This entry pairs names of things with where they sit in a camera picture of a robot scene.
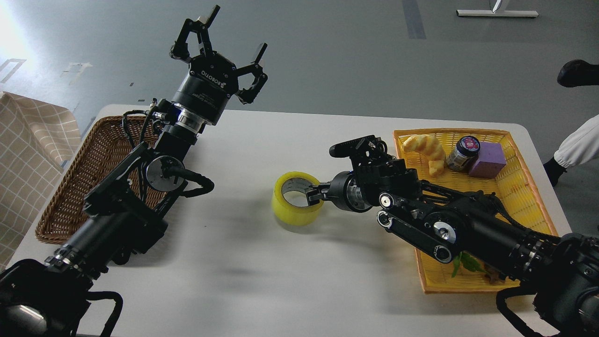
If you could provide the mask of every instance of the croissant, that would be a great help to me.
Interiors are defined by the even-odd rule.
[[[445,165],[445,151],[441,143],[434,136],[429,134],[418,134],[410,136],[403,143],[404,151],[416,151],[425,155],[428,159],[428,173],[431,177],[436,177],[443,173]]]

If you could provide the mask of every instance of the beige checkered fabric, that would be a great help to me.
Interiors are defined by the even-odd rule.
[[[62,107],[0,92],[0,270],[51,197],[81,135]]]

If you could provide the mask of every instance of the tape roll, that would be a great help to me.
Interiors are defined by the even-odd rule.
[[[296,191],[305,193],[310,185],[320,182],[315,177],[303,172],[288,172],[282,175],[274,184],[273,200],[271,206],[279,220],[289,225],[305,226],[316,219],[320,208],[325,203],[319,200],[312,206],[296,206],[290,204],[283,196],[287,192]]]

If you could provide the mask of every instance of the floor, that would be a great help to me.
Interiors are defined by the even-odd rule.
[[[227,108],[516,123],[546,161],[599,112],[598,87],[556,82],[567,61],[599,62],[599,2],[504,4],[539,16],[456,15],[487,0],[219,1],[215,50],[242,66],[268,43],[268,83],[254,104]],[[67,107],[81,131],[107,104],[171,99],[186,65],[170,46],[185,18],[213,5],[0,0],[0,91]],[[598,171],[598,161],[571,168],[555,188],[573,231],[595,236]]]

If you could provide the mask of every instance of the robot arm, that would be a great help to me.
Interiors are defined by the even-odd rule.
[[[127,115],[144,113],[142,130],[153,121],[153,130],[160,132],[154,146],[143,141],[143,131],[137,145],[129,135],[131,153],[85,196],[84,210],[90,219],[44,264],[21,260],[0,274],[0,335],[74,336],[89,301],[112,299],[115,309],[101,335],[110,336],[123,299],[111,291],[89,291],[93,280],[108,271],[111,260],[124,264],[132,252],[147,252],[164,235],[168,224],[163,217],[178,197],[194,197],[214,188],[210,179],[186,169],[183,160],[204,127],[216,125],[231,95],[238,93],[237,77],[246,72],[239,72],[235,64],[212,50],[207,29],[218,9],[205,22],[187,19],[171,49],[172,58],[189,64],[173,100],[154,102],[149,111],[123,116],[126,133]],[[201,45],[200,55],[193,58],[186,43],[190,32],[198,35]],[[258,65],[265,48],[266,44],[248,72],[257,80],[238,94],[245,103],[251,103],[266,82]],[[140,177],[140,198],[127,182],[134,170]],[[200,187],[185,191],[188,182]],[[153,209],[144,202],[147,186],[167,193]]]
[[[306,191],[309,204],[332,201],[365,212],[380,206],[377,222],[441,263],[468,251],[521,286],[497,294],[500,312],[524,336],[532,331],[505,300],[536,294],[535,310],[561,336],[599,332],[599,240],[579,234],[555,237],[518,224],[494,194],[460,192],[419,180],[404,160],[386,153],[380,138],[366,136],[334,145],[335,158],[349,157],[353,170]],[[495,217],[504,215],[508,222]]]

